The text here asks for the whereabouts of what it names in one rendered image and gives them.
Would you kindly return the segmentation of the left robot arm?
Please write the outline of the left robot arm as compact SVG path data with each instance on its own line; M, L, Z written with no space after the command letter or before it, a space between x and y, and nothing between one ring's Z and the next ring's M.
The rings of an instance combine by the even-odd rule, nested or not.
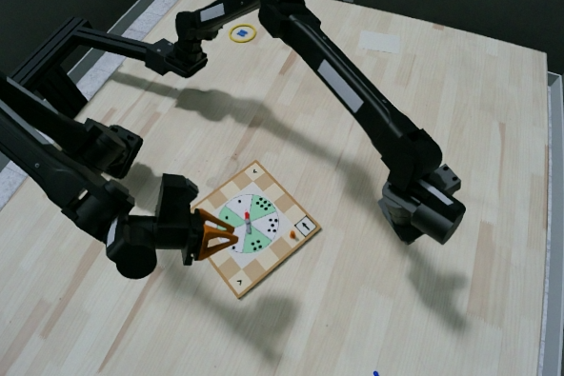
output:
M195 11L179 11L178 40L165 61L190 72L207 60L202 40L212 41L224 25L258 9L263 28L305 61L382 156L390 170L382 188L388 211L411 216L413 226L445 245L466 211L453 197L461 180L447 164L440 166L442 150L429 133L399 111L324 33L305 0L215 0Z

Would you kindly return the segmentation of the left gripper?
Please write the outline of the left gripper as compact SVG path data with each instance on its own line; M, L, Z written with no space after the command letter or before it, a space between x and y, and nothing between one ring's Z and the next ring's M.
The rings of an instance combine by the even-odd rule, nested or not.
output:
M400 241L405 243L405 245L410 245L411 243L415 242L417 238L425 234L418 228L415 228L411 225L411 216L400 218L389 213L383 198L378 200L377 204L382 209L384 217L392 226Z

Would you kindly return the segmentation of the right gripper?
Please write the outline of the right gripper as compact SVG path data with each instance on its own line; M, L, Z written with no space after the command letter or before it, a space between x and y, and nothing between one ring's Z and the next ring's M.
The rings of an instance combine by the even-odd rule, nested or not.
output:
M185 208L189 223L189 233L186 244L155 244L156 249L181 249L183 265L191 266L193 260L203 261L212 256L214 253L238 243L239 236L234 235L234 226L218 219L202 208L195 208L194 213L189 213L191 212L190 208L191 205L188 205ZM206 221L209 221L226 229L224 231L218 228L204 225L206 224ZM208 247L209 240L214 238L225 238L229 239L229 241ZM190 254L192 254L193 256L191 256Z

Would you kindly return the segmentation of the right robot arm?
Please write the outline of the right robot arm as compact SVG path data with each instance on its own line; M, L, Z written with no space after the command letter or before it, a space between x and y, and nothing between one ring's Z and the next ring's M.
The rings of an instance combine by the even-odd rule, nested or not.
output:
M129 214L135 207L129 190L101 175L105 171L120 177L138 142L138 137L117 126L106 128L93 119L84 125L70 119L0 70L0 151L78 228L105 244L106 256L118 272L133 280L155 270L155 244L186 244L185 207L199 193L184 175L163 173L154 242L153 216Z

